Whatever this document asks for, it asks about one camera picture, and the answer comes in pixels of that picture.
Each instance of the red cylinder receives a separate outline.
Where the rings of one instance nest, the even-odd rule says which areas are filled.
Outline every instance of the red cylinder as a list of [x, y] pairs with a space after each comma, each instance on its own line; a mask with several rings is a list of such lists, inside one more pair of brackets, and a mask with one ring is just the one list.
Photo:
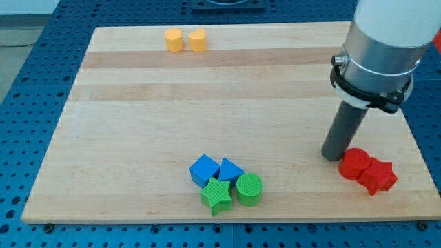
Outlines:
[[340, 174], [348, 180], [357, 180], [361, 173], [368, 168], [371, 157], [360, 148], [351, 148], [345, 152], [338, 166]]

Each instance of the yellow block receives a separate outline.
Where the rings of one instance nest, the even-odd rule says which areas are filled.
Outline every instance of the yellow block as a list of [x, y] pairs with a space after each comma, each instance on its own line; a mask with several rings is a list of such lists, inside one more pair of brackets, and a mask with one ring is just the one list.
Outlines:
[[196, 31], [188, 35], [190, 49], [195, 52], [205, 52], [207, 49], [207, 39], [205, 30], [198, 28]]
[[182, 31], [178, 28], [172, 28], [165, 31], [165, 44], [170, 52], [180, 52], [184, 49], [184, 40]]

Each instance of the blue perforated table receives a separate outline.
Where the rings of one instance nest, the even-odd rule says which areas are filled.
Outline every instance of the blue perforated table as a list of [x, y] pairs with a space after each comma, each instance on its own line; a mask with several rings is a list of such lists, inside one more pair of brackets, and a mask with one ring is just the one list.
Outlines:
[[[64, 226], [20, 215], [98, 26], [350, 21], [356, 1], [266, 0], [265, 11], [200, 12], [188, 1], [61, 0], [0, 107], [0, 247], [439, 247], [441, 222]], [[432, 45], [403, 105], [441, 190], [441, 56]]]

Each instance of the wooden board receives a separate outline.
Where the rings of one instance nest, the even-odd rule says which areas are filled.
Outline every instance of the wooden board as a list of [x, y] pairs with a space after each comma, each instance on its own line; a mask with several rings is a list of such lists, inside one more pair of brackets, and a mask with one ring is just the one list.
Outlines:
[[[440, 196], [402, 112], [369, 111], [352, 143], [394, 162], [390, 192], [370, 196], [320, 155], [340, 102], [329, 61], [349, 23], [205, 26], [209, 50], [177, 54], [165, 51], [168, 28], [95, 30], [24, 221], [440, 219]], [[180, 28], [185, 36], [196, 29]], [[261, 203], [234, 199], [233, 211], [212, 218], [189, 177], [201, 154], [259, 174]]]

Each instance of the screw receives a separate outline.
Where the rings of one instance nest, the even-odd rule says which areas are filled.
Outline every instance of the screw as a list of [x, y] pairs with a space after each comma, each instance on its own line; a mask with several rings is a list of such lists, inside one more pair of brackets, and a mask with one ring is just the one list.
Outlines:
[[429, 224], [425, 221], [418, 221], [417, 227], [420, 231], [426, 231], [429, 228]]
[[50, 234], [54, 231], [55, 225], [54, 224], [46, 224], [43, 227], [43, 231], [47, 234]]

